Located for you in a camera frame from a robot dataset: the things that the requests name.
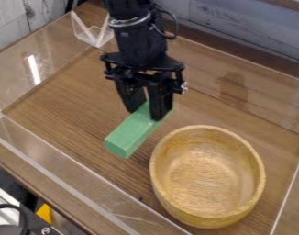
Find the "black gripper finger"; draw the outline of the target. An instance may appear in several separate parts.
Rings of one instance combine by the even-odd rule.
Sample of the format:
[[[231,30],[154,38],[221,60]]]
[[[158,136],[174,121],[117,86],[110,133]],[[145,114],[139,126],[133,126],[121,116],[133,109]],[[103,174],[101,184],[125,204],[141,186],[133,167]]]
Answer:
[[[173,110],[173,90],[162,83],[149,86],[151,119],[161,121]]]
[[[143,85],[138,82],[117,81],[115,86],[127,111],[134,113],[147,101]]]

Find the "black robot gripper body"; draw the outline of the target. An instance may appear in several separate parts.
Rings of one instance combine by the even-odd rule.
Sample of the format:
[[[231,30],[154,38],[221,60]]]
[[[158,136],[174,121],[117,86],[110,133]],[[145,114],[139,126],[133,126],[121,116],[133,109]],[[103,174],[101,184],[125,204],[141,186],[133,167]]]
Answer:
[[[169,39],[177,38],[177,33],[167,35],[159,22],[143,22],[135,25],[113,25],[119,51],[106,53],[101,59],[109,66],[113,64],[123,70],[134,72],[157,71],[175,73],[175,92],[182,94],[186,89],[182,71],[185,64],[173,59],[169,54]]]

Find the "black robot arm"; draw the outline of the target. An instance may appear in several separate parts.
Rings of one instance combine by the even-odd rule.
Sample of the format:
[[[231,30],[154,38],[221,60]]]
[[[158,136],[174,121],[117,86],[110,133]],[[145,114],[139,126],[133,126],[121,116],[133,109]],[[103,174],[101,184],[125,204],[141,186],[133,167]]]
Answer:
[[[106,77],[115,82],[129,112],[150,105],[151,119],[173,110],[173,96],[186,91],[186,65],[167,54],[170,39],[154,0],[105,0],[119,51],[106,53]]]

